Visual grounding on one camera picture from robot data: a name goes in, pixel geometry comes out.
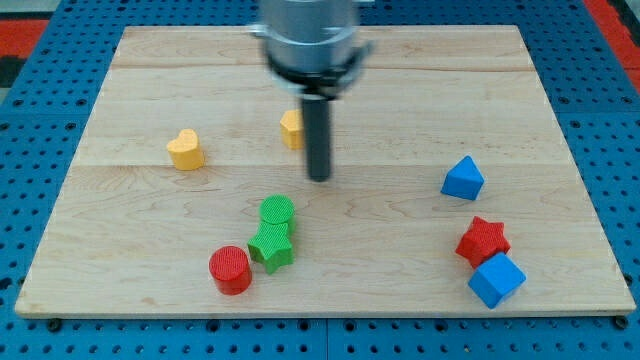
green block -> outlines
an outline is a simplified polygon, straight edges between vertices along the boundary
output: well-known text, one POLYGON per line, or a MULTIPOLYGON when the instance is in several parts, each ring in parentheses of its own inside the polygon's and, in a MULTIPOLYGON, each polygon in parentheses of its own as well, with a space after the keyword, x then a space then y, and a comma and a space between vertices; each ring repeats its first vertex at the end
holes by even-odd
POLYGON ((293 217, 294 214, 295 207, 293 201, 285 195, 271 195, 260 204, 260 219, 272 225, 286 223, 288 225, 289 235, 295 231, 296 227, 293 217))
POLYGON ((263 264, 269 275, 280 266, 293 264, 293 246, 287 237, 288 228, 287 224, 260 222, 258 233, 247 244, 251 260, 263 264))

yellow block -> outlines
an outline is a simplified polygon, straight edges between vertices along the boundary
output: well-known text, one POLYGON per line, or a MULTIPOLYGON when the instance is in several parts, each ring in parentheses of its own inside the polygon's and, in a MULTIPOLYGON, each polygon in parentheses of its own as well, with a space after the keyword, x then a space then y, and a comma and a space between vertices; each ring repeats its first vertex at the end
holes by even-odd
POLYGON ((297 150, 304 147, 302 129, 302 112, 300 110, 289 110, 282 115, 282 119, 280 119, 282 142, 289 149, 297 150))
POLYGON ((192 129, 181 130, 177 138, 169 141, 167 151, 178 170, 195 170, 204 165, 198 134, 192 129))

wood grain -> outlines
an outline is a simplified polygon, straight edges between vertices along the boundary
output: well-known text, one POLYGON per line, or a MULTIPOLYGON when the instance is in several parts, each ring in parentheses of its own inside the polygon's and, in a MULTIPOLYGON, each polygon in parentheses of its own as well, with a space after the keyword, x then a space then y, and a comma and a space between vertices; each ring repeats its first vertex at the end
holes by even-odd
POLYGON ((635 309, 520 34, 511 26, 363 28, 364 77, 335 102, 335 175, 305 178, 280 140, 295 106, 244 29, 128 28, 16 305, 25 317, 503 317, 635 309), (164 146, 198 131, 207 166, 164 146), (439 193, 470 153, 477 201, 439 193), (217 292, 220 246, 245 247, 260 201, 297 207, 296 263, 252 264, 217 292), (474 215, 506 223, 527 273, 488 310, 454 253, 474 215))

blue block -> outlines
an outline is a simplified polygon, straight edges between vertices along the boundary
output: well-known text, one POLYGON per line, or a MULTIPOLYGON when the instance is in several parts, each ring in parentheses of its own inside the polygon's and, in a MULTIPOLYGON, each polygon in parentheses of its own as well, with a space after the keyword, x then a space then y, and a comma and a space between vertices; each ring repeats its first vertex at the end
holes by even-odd
POLYGON ((447 173, 441 193, 475 200, 484 184, 484 177, 471 156, 465 156, 447 173))
POLYGON ((508 299, 527 276, 504 253, 498 253, 478 266, 469 287, 493 309, 508 299))

blue pegboard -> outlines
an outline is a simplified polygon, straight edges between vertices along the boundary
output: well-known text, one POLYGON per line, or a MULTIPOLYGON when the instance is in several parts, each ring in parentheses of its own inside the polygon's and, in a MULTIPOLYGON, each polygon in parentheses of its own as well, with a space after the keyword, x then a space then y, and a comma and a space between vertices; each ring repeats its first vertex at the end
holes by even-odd
MULTIPOLYGON (((633 295, 640 99, 579 0, 377 0, 367 25, 516 24, 633 295)), ((242 25, 256 0, 63 0, 0 107, 0 358, 638 358, 640 319, 30 321, 13 305, 126 25, 242 25)))

